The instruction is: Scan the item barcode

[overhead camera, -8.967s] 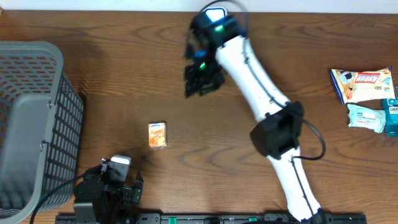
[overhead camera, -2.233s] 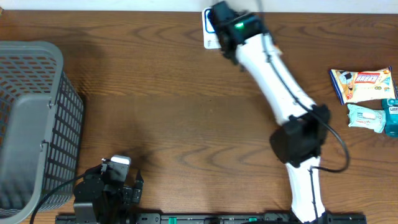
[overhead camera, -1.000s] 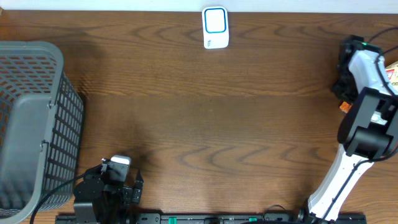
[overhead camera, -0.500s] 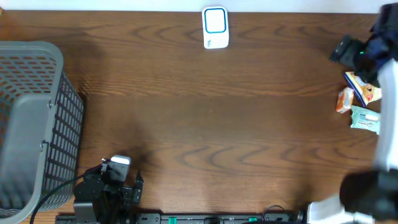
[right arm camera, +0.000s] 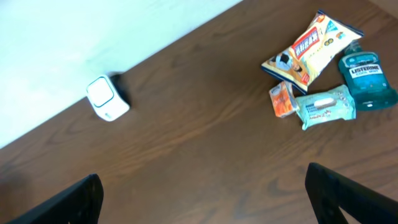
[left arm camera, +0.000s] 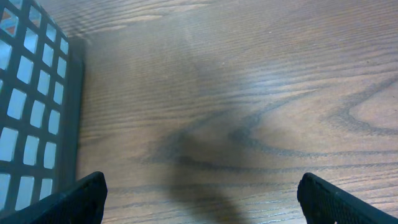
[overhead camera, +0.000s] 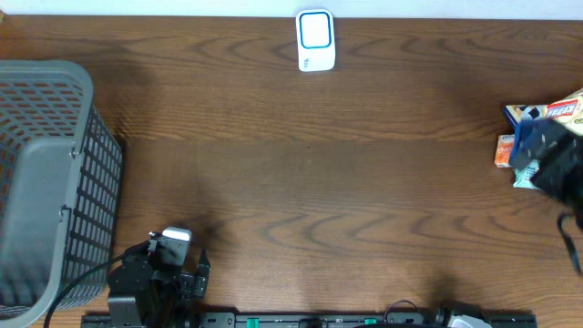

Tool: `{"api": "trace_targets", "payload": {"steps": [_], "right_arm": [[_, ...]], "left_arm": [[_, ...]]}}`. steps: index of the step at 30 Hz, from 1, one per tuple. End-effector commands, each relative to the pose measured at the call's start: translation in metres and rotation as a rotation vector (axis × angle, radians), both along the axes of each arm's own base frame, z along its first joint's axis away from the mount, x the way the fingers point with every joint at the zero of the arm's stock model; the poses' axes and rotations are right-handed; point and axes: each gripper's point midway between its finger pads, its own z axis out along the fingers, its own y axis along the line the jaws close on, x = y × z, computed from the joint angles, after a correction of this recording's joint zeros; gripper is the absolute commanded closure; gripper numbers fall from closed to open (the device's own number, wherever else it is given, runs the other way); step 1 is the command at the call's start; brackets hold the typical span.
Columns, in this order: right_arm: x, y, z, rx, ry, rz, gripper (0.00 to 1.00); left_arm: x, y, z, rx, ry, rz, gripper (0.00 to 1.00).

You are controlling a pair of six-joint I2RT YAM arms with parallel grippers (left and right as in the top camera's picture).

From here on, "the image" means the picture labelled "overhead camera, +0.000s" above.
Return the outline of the orange small carton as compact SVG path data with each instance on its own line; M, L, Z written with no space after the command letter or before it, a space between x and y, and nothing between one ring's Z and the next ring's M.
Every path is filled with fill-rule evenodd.
M510 156L514 147L514 135L500 135L497 139L494 163L498 168L510 168Z

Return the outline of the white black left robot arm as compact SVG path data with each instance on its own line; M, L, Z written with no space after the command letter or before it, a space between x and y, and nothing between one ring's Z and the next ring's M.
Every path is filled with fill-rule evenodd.
M107 279L108 325L114 328L195 327L191 303L205 296L210 261L203 251L197 270L185 272L189 241L154 233L125 252Z

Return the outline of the light green packet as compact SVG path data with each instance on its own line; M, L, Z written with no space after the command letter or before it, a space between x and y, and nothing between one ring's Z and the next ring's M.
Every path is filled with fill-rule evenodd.
M536 190L537 187L533 184L531 179L538 172L539 166L537 162L531 162L524 169L514 169L515 182L514 188Z

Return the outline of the yellow snack bag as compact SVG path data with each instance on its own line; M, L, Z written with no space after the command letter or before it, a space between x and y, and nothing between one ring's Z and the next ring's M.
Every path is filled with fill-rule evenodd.
M582 89L549 105L506 105L503 114L515 128L521 121L552 119L582 135Z

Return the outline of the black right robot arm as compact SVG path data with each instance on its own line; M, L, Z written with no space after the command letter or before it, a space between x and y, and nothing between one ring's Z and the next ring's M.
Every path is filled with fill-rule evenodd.
M553 119L525 120L516 126L509 158L514 169L538 164L531 182L549 197L582 211L582 137Z

